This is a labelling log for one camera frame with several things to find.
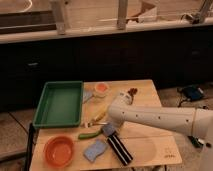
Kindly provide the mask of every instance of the black cabinet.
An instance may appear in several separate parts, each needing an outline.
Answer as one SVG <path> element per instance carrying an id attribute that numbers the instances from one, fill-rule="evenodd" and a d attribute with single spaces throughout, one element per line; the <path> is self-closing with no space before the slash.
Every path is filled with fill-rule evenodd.
<path id="1" fill-rule="evenodd" d="M 0 107 L 36 106 L 46 81 L 212 81 L 213 26 L 0 45 Z"/>

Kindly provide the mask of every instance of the orange object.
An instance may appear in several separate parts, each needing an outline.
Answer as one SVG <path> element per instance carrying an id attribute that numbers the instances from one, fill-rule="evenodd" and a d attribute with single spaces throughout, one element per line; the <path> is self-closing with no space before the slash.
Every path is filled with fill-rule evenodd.
<path id="1" fill-rule="evenodd" d="M 95 84 L 94 96 L 105 97 L 109 91 L 109 85 L 105 82 L 99 82 Z"/>
<path id="2" fill-rule="evenodd" d="M 99 90 L 99 91 L 106 91 L 106 89 L 107 89 L 107 86 L 106 86 L 106 84 L 104 84 L 104 83 L 99 83 L 99 84 L 97 84 L 97 90 Z"/>
<path id="3" fill-rule="evenodd" d="M 73 140 L 67 136 L 51 138 L 44 147 L 45 162 L 52 168 L 63 168 L 70 164 L 74 154 Z"/>

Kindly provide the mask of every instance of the plastic tray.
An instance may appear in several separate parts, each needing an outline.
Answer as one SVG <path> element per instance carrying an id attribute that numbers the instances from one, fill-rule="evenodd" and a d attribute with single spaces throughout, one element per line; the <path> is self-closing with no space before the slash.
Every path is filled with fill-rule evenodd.
<path id="1" fill-rule="evenodd" d="M 47 82 L 33 125 L 35 128 L 75 127 L 80 124 L 83 82 Z"/>

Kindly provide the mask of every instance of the table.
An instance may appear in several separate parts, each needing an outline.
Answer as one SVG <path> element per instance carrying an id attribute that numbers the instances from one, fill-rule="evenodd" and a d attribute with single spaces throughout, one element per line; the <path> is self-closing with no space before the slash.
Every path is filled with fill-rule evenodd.
<path id="1" fill-rule="evenodd" d="M 92 90 L 95 83 L 84 83 L 84 88 Z M 134 97 L 133 105 L 140 106 L 161 106 L 157 91 L 152 80 L 134 80 L 134 81 L 112 81 L 108 82 L 110 86 L 109 94 L 105 98 L 92 98 L 83 105 L 82 123 L 88 122 L 91 115 L 100 110 L 104 105 L 109 105 L 116 97 L 118 92 L 127 92 L 130 88 L 137 88 L 138 92 Z M 37 144 L 35 146 L 31 171 L 49 171 L 51 170 L 43 162 L 43 148 L 45 143 L 54 136 L 67 135 L 75 142 L 75 154 L 72 163 L 64 170 L 100 170 L 109 168 L 122 168 L 121 162 L 109 147 L 106 152 L 99 156 L 91 164 L 83 156 L 83 151 L 95 142 L 95 139 L 78 140 L 79 133 L 94 132 L 100 129 L 99 126 L 91 128 L 62 128 L 62 129 L 41 129 L 39 131 Z M 128 167 L 143 167 L 153 165 L 179 164 L 182 162 L 180 153 L 171 132 L 144 126 L 141 124 L 125 122 L 119 137 L 126 148 L 132 154 L 133 161 Z M 106 140 L 103 135 L 97 137 Z"/>

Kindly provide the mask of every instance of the blue sponge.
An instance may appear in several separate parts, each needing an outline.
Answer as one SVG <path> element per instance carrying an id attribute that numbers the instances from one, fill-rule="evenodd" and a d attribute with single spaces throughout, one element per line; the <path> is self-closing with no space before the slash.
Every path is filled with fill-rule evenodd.
<path id="1" fill-rule="evenodd" d="M 102 140 L 96 140 L 94 144 L 89 146 L 85 151 L 84 151 L 84 156 L 90 161 L 94 162 L 95 159 L 104 153 L 104 151 L 107 148 L 107 144 L 103 142 Z"/>

